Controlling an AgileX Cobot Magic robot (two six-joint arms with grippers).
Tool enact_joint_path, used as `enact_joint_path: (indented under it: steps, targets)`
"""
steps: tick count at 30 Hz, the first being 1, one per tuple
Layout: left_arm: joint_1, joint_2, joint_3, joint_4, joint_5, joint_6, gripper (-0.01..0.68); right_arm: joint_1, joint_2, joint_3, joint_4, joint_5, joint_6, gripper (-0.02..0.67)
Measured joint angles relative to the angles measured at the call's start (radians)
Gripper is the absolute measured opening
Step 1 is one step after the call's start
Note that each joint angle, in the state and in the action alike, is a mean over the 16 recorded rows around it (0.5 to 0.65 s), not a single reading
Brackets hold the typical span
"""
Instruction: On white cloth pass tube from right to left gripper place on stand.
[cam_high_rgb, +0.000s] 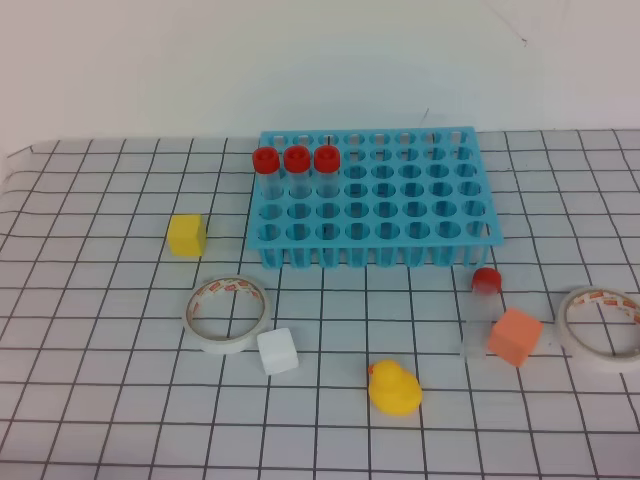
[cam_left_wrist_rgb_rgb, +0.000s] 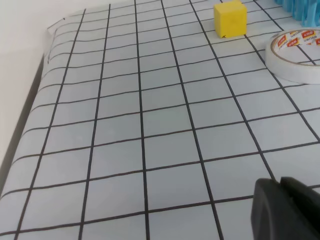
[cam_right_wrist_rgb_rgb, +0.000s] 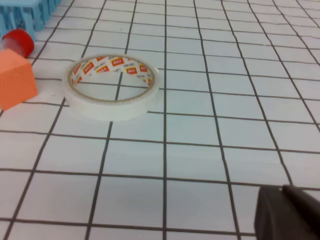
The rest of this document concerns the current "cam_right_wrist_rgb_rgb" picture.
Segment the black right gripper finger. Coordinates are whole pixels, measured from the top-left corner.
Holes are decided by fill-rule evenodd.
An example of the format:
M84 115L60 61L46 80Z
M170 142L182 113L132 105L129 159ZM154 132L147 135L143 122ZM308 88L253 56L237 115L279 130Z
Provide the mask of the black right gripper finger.
M318 240L320 201L293 185L261 187L254 230L258 240Z

